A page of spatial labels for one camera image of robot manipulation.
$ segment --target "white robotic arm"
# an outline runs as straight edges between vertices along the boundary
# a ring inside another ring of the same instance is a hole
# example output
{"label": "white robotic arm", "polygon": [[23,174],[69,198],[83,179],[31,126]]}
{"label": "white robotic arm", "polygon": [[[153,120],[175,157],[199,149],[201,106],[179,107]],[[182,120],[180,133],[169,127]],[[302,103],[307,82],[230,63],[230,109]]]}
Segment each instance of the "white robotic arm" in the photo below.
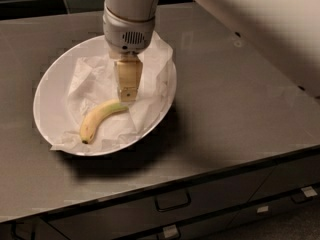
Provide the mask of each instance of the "white robotic arm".
{"label": "white robotic arm", "polygon": [[[195,0],[320,99],[319,0]],[[158,0],[106,0],[105,36],[118,53],[150,43]]]}

